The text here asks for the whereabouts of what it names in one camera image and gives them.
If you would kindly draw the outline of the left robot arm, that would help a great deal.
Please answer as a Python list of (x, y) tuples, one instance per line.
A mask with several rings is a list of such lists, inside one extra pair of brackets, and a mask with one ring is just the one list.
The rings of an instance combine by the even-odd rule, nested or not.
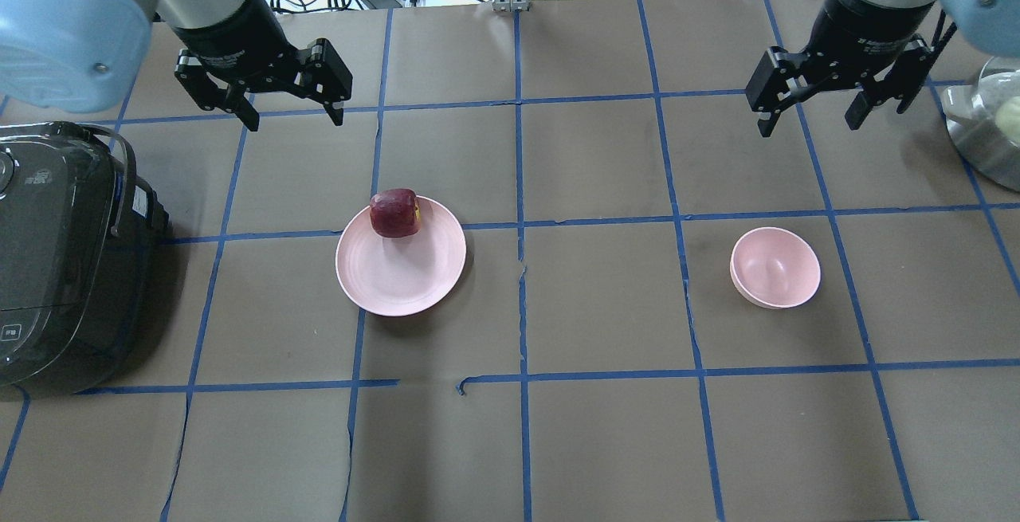
[(249, 94), (287, 93), (342, 125), (350, 69), (325, 38), (292, 45), (266, 0), (1, 0), (2, 94), (69, 114), (112, 108), (128, 97), (157, 21), (181, 40), (174, 76), (203, 111), (255, 132)]

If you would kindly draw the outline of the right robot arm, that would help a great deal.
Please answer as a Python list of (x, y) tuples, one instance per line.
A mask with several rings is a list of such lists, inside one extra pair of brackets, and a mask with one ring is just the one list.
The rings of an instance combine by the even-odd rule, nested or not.
[(806, 45), (763, 53), (744, 95), (764, 137), (821, 92), (854, 90), (846, 125), (874, 108), (911, 107), (954, 35), (991, 56), (1018, 55), (1019, 0), (824, 0)]

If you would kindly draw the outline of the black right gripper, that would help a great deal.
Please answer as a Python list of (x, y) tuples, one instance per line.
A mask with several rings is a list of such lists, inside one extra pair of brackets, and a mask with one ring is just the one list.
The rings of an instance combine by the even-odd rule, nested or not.
[(889, 100), (904, 114), (948, 44), (947, 34), (929, 45), (917, 32), (931, 9), (824, 0), (804, 49), (766, 49), (744, 87), (760, 135), (770, 137), (788, 108), (820, 92), (857, 90), (845, 112), (851, 130)]

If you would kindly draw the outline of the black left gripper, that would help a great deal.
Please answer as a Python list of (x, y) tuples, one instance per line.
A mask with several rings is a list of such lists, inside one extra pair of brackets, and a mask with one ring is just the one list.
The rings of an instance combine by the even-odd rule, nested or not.
[(183, 45), (175, 79), (203, 111), (219, 109), (257, 132), (260, 116), (246, 93), (285, 92), (317, 102), (335, 126), (343, 125), (350, 69), (328, 39), (292, 46), (265, 0), (244, 0), (218, 23), (174, 32)]

